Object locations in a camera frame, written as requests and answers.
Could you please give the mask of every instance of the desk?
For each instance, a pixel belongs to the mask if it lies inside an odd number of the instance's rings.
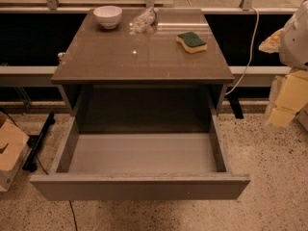
[[[201,10],[160,9],[152,32],[133,34],[141,10],[114,30],[89,12],[52,77],[71,119],[48,176],[31,181],[50,200],[235,199],[217,121],[233,76]],[[185,52],[194,31],[208,50]]]

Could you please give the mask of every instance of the cardboard box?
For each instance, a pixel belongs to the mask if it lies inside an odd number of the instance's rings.
[[[296,118],[308,131],[308,104],[300,111]]]
[[[0,192],[7,192],[29,150],[29,137],[0,113]]]

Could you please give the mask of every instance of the bowl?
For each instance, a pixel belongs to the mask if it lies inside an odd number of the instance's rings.
[[[103,6],[94,10],[97,22],[106,29],[113,29],[122,18],[122,8],[117,6]]]

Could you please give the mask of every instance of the open drawer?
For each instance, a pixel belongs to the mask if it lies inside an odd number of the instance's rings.
[[[49,200],[236,199],[249,183],[225,157],[206,87],[81,91],[49,175]]]

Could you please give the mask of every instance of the drawer front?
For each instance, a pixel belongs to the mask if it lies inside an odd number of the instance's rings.
[[[231,173],[204,95],[206,133],[80,135],[72,117],[50,174],[31,182],[48,200],[237,199],[250,179]]]

